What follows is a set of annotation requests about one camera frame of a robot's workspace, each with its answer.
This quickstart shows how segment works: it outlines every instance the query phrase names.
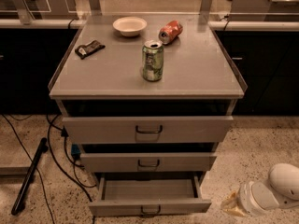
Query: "can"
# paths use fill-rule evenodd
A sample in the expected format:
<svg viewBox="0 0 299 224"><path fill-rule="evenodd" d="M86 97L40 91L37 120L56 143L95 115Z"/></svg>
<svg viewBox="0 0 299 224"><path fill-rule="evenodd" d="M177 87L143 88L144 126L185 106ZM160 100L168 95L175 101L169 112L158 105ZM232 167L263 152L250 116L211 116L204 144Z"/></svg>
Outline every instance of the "can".
<svg viewBox="0 0 299 224"><path fill-rule="evenodd" d="M179 21L170 21L165 27L161 28L159 32L159 39L163 44L171 43L183 31L183 26Z"/></svg>
<svg viewBox="0 0 299 224"><path fill-rule="evenodd" d="M161 41L146 41L142 48L143 78L158 81L164 67L164 48Z"/></svg>

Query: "red soda can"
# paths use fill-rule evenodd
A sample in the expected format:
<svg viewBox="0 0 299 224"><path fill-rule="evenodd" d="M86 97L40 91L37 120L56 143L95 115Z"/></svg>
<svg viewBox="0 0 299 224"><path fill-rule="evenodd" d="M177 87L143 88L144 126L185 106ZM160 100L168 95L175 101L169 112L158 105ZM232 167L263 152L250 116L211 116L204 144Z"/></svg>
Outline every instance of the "red soda can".
<svg viewBox="0 0 299 224"><path fill-rule="evenodd" d="M165 27L161 28L159 39L163 44L171 43L183 31L183 26L179 21L170 21Z"/></svg>

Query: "closed drawer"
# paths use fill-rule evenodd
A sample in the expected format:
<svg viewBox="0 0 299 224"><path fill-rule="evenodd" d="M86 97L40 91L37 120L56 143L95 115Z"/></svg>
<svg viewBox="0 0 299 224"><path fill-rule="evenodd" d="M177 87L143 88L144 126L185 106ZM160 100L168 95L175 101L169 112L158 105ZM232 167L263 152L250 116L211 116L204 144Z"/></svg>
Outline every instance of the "closed drawer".
<svg viewBox="0 0 299 224"><path fill-rule="evenodd" d="M77 144L221 142L232 121L231 116L63 119Z"/></svg>
<svg viewBox="0 0 299 224"><path fill-rule="evenodd" d="M98 200L89 204L96 217L199 213L210 205L196 173L102 174Z"/></svg>
<svg viewBox="0 0 299 224"><path fill-rule="evenodd" d="M209 171L215 159L210 153L81 154L86 170L92 173Z"/></svg>

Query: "white robot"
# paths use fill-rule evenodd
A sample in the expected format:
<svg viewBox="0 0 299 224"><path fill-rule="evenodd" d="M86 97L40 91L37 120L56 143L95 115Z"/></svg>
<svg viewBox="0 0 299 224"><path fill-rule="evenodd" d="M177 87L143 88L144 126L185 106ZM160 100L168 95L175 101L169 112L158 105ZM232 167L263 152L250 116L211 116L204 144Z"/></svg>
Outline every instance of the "white robot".
<svg viewBox="0 0 299 224"><path fill-rule="evenodd" d="M299 168L287 163L274 165L265 180L242 184L221 204L224 212L238 217L294 207L299 207Z"/></svg>

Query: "bowl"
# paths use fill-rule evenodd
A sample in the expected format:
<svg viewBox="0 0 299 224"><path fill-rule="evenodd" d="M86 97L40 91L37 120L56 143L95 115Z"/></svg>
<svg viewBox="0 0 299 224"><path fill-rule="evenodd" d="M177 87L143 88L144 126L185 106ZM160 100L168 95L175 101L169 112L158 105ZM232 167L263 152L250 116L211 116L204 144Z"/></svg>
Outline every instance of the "bowl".
<svg viewBox="0 0 299 224"><path fill-rule="evenodd" d="M123 36L137 36L147 27L147 22L137 17L125 17L114 21L113 27Z"/></svg>

